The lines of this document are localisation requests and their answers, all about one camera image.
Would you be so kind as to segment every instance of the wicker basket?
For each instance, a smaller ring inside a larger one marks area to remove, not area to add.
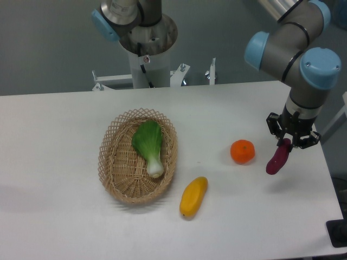
[[[160,158],[164,173],[155,179],[147,174],[147,162],[131,145],[138,126],[154,120],[162,129]],[[99,154],[99,177],[116,199],[129,204],[147,203],[160,196],[170,184],[177,159],[176,131],[165,115],[149,109],[130,110],[120,115],[106,131]]]

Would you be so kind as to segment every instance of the white vegetable stem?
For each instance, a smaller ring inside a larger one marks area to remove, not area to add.
[[[153,178],[159,178],[164,172],[160,157],[150,157],[147,161],[147,173]]]

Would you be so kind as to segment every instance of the toy vegetable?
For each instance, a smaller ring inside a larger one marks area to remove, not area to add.
[[[277,148],[275,155],[266,165],[266,172],[270,175],[278,171],[286,164],[291,149],[291,141],[288,138],[283,139],[283,143]]]
[[[254,145],[248,140],[238,140],[230,148],[230,155],[238,164],[245,164],[255,156]]]
[[[164,167],[160,160],[162,140],[160,125],[150,120],[139,126],[131,141],[136,152],[147,161],[147,173],[153,178],[160,177],[164,172]]]

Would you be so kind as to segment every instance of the purple eggplant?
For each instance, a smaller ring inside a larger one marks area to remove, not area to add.
[[[286,164],[291,150],[291,141],[288,138],[283,139],[283,143],[277,148],[275,155],[266,165],[266,172],[270,175],[278,171]]]

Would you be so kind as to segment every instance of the background wall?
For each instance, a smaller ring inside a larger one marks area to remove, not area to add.
[[[99,0],[1,0],[0,95],[89,91],[92,70],[98,76],[129,74],[126,54],[104,40],[90,14]],[[273,80],[243,60],[249,39],[274,31],[275,21],[255,0],[163,0],[163,12],[174,19],[179,37],[171,69],[191,66],[190,85],[203,85],[204,72],[216,57],[217,83]],[[313,43],[334,50],[347,64],[347,31],[335,25]],[[317,120],[319,131],[343,105],[347,70]],[[344,147],[347,123],[323,146],[330,172],[347,174]]]

